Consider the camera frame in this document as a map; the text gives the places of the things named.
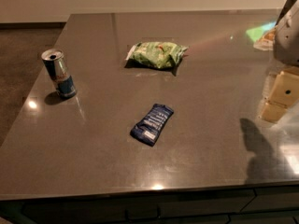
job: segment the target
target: chip bag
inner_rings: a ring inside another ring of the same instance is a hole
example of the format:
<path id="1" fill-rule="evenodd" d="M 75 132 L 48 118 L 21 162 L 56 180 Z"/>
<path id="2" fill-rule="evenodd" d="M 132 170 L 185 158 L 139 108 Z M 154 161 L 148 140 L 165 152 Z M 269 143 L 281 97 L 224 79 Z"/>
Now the chip bag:
<path id="1" fill-rule="evenodd" d="M 273 50 L 273 44 L 276 34 L 276 27 L 266 32 L 260 39 L 258 39 L 253 47 L 259 50 Z"/>
<path id="2" fill-rule="evenodd" d="M 172 42 L 137 43 L 132 46 L 126 60 L 159 70 L 174 68 L 179 65 L 187 49 Z"/>

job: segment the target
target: table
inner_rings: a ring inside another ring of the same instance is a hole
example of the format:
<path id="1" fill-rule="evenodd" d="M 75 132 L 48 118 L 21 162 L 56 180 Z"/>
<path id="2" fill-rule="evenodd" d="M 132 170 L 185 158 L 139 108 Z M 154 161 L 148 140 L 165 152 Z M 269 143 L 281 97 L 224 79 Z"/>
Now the table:
<path id="1" fill-rule="evenodd" d="M 249 30 L 277 17 L 72 15 L 55 48 L 78 94 L 58 98 L 43 68 L 0 148 L 0 200 L 297 183 L 298 105 L 271 128 L 255 122 L 267 72 L 281 63 L 253 48 Z M 145 41 L 189 46 L 176 76 L 124 67 L 130 47 Z M 129 132 L 155 103 L 175 113 L 148 147 Z"/>

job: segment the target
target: blue soda can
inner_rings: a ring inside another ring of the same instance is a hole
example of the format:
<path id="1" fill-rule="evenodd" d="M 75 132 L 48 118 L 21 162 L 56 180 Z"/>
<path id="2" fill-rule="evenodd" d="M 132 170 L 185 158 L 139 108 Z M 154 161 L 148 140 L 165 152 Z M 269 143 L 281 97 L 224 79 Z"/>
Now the blue soda can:
<path id="1" fill-rule="evenodd" d="M 58 95 L 62 98 L 73 97 L 77 91 L 64 62 L 64 53 L 58 49 L 48 49 L 42 53 L 41 58 Z"/>

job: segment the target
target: concrete floor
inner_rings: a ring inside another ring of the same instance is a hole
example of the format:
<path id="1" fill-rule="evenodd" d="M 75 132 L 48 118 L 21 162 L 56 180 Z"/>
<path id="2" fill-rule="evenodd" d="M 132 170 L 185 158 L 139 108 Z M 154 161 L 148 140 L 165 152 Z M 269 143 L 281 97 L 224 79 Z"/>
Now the concrete floor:
<path id="1" fill-rule="evenodd" d="M 0 148 L 62 28 L 0 29 Z M 0 218 L 0 224 L 8 224 Z"/>

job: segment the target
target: candy bar wrapper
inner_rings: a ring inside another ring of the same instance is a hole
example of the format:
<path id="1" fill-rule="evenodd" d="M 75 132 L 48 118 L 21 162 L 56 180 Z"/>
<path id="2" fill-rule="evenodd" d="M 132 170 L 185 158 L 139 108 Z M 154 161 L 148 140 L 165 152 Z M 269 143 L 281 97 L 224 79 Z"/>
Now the candy bar wrapper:
<path id="1" fill-rule="evenodd" d="M 132 46 L 126 60 L 133 60 L 154 69 L 167 69 L 179 65 L 188 47 L 172 42 L 145 42 Z"/>
<path id="2" fill-rule="evenodd" d="M 148 115 L 135 125 L 130 135 L 140 142 L 153 147 L 164 125 L 173 113 L 174 111 L 170 107 L 155 104 Z"/>

